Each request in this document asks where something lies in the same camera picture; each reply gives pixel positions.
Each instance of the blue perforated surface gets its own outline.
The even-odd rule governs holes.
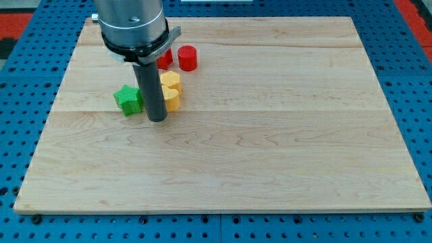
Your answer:
[[[351,16],[407,147],[432,191],[432,67],[390,0],[164,2],[167,16]],[[432,214],[20,216],[14,192],[72,56],[87,0],[43,0],[0,72],[0,242],[430,242]]]

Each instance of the wood grain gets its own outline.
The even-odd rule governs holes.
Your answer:
[[[172,18],[199,67],[161,123],[88,20],[15,203],[18,213],[364,213],[431,202],[350,18]]]

